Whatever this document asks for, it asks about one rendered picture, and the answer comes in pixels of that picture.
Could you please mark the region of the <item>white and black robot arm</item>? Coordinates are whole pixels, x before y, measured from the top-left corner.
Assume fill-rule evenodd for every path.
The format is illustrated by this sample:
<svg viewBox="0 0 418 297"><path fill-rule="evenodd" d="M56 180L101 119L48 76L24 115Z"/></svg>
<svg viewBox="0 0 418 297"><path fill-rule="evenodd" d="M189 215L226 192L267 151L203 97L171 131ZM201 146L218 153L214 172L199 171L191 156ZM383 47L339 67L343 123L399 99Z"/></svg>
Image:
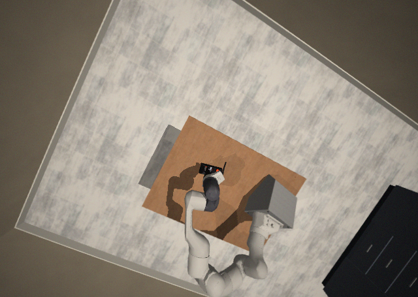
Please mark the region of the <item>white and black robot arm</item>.
<svg viewBox="0 0 418 297"><path fill-rule="evenodd" d="M268 239L268 235L277 233L279 228L283 227L281 222L269 214L253 212L247 240L249 255L236 255L233 263L218 273L208 263L209 241L193 228L193 210L213 212L219 204L219 184L224 180L220 170L208 174L202 181L204 193L190 190L184 198L185 240L189 245L187 271L192 278L195 278L201 289L211 297L227 296L242 285L245 276L265 279L268 268L263 258L264 242Z"/></svg>

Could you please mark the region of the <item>black power strip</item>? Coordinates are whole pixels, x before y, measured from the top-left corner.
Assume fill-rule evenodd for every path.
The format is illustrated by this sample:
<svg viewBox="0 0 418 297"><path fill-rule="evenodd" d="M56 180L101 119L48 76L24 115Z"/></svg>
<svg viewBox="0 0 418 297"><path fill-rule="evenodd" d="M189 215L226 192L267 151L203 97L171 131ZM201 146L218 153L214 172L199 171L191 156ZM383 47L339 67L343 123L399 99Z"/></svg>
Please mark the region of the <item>black power strip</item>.
<svg viewBox="0 0 418 297"><path fill-rule="evenodd" d="M222 168L220 168L220 167L216 167L216 166L212 166L212 165L209 165L209 164L204 164L204 163L201 163L201 167L200 167L200 169L199 169L199 174L205 174L205 166L206 167L213 167L213 169L211 170L212 171L212 173L214 173L214 172L217 172L217 171L221 171L221 173L222 174L224 174L224 169L225 169L225 166L224 166L224 168L222 169ZM223 172L222 172L222 170L223 170Z"/></svg>

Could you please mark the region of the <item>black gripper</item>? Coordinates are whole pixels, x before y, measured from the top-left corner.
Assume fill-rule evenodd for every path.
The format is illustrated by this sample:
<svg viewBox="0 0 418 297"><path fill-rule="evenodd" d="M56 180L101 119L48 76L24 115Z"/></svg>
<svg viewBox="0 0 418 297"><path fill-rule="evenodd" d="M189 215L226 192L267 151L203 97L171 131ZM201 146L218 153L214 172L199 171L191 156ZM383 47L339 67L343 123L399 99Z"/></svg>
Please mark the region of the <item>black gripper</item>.
<svg viewBox="0 0 418 297"><path fill-rule="evenodd" d="M205 172L204 177L205 177L206 175L208 175L208 174L212 174L212 171L211 171L211 170L213 169L213 167L210 167L210 166L209 166L209 167L206 167L206 166L205 166L205 168L204 168L204 169L205 169L205 171L204 171L204 172ZM204 177L203 177L203 178L204 178Z"/></svg>

